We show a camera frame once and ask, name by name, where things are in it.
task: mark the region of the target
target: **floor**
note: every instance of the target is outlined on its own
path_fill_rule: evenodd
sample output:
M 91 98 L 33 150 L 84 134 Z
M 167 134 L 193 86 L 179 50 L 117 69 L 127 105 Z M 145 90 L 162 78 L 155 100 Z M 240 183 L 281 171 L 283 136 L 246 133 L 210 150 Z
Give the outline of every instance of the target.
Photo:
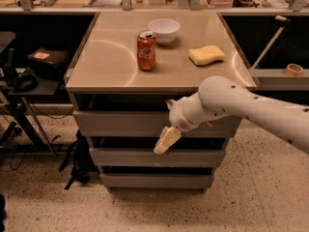
M 57 123 L 44 123 L 49 137 L 74 138 L 71 117 Z M 99 179 L 64 190 L 64 156 L 27 154 L 12 170 L 22 155 L 0 154 L 6 231 L 308 231 L 306 154 L 247 121 L 226 151 L 206 193 L 109 193 Z

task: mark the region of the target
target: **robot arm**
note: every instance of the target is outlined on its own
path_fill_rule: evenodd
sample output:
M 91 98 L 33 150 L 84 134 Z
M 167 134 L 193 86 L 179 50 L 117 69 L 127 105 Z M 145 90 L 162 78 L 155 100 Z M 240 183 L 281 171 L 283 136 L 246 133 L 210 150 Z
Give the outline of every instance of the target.
M 165 128 L 154 152 L 162 154 L 180 137 L 207 121 L 235 115 L 278 136 L 309 154 L 309 106 L 279 101 L 249 92 L 223 77 L 205 79 L 198 92 L 168 101 L 171 128 Z

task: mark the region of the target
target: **brown tape roll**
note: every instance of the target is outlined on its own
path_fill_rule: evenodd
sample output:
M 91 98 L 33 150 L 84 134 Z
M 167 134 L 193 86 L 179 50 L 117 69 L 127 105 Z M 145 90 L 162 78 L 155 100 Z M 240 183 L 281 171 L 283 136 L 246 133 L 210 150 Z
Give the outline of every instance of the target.
M 303 68 L 297 64 L 289 64 L 286 68 L 286 74 L 290 76 L 299 76 L 303 72 Z

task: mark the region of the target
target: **red soda can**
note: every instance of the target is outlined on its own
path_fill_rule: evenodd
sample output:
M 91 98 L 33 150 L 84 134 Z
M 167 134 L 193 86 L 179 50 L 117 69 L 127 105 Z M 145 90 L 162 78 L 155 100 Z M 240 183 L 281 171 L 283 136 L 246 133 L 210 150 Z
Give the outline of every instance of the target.
M 141 71 L 148 71 L 155 67 L 155 34 L 144 30 L 137 37 L 137 66 Z

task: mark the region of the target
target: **bowl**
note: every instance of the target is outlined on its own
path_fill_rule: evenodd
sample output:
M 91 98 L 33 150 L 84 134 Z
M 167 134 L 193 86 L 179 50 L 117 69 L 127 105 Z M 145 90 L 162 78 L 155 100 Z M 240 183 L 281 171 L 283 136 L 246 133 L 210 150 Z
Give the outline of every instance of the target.
M 157 44 L 167 45 L 177 37 L 181 25 L 176 20 L 161 18 L 152 20 L 148 28 L 154 32 Z

